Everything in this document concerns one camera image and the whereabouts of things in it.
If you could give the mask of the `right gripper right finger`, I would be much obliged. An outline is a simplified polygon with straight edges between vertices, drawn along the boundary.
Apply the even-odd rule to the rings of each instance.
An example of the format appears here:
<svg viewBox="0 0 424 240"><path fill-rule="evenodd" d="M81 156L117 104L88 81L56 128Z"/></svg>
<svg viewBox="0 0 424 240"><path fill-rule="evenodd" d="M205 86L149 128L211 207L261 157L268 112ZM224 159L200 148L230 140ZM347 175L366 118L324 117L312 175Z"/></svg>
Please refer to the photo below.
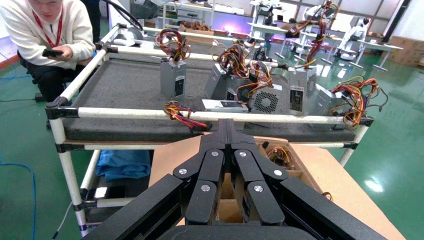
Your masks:
<svg viewBox="0 0 424 240"><path fill-rule="evenodd" d="M246 240L381 240L383 236L262 156L226 122L231 177Z"/></svg>

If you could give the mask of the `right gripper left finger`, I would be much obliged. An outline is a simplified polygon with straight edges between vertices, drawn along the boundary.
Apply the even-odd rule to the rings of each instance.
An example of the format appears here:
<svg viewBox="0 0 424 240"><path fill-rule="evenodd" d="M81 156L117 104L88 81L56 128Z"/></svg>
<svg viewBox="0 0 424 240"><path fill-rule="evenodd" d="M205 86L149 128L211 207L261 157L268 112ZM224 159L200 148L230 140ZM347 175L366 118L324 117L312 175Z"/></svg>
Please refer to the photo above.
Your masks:
<svg viewBox="0 0 424 240"><path fill-rule="evenodd" d="M85 240L167 240L178 227L208 226L215 221L228 143L227 122L200 138L198 153L166 174L101 223Z"/></svg>

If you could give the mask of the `person's left hand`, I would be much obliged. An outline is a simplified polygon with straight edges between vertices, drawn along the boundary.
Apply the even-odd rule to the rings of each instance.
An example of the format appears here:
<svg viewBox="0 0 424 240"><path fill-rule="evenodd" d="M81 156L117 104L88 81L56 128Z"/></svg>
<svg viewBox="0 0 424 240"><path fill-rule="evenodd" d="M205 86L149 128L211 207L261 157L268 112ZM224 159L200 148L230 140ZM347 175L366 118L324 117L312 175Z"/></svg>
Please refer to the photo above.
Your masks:
<svg viewBox="0 0 424 240"><path fill-rule="evenodd" d="M62 52L61 55L56 57L58 61L68 62L73 58L73 50L67 45L57 46L54 50Z"/></svg>

